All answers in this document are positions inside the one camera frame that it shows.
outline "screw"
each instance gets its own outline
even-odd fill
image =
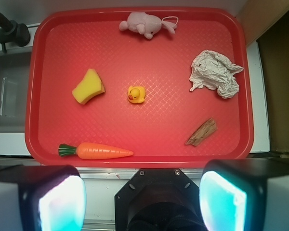
[[[174,174],[175,174],[176,176],[179,176],[179,175],[180,175],[180,171],[179,171],[179,170],[175,170]]]

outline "cyan light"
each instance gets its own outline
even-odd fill
[[[246,193],[214,171],[203,174],[200,187],[200,209],[210,231],[243,231]]]
[[[39,200],[42,231],[80,231],[86,210],[86,190],[79,176],[69,176]]]

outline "yellow rubber duck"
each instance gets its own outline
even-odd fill
[[[127,98],[131,103],[143,103],[145,101],[145,88],[144,87],[129,87]]]

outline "sink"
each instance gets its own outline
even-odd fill
[[[32,47],[0,51],[0,133],[25,131]]]

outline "red tray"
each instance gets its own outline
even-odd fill
[[[120,32],[130,12],[178,16],[175,35],[152,40]],[[191,63],[203,50],[244,67],[240,92],[224,100],[207,88],[189,92]],[[86,105],[71,91],[94,68],[106,89]],[[143,104],[127,100],[142,85]],[[218,131],[198,147],[184,143],[210,117]],[[95,142],[134,151],[109,160],[62,158],[59,144]],[[119,8],[55,13],[39,26],[33,45],[26,113],[26,144],[44,165],[77,167],[204,167],[214,158],[244,158],[253,143],[250,80],[244,34],[234,17],[209,8]]]

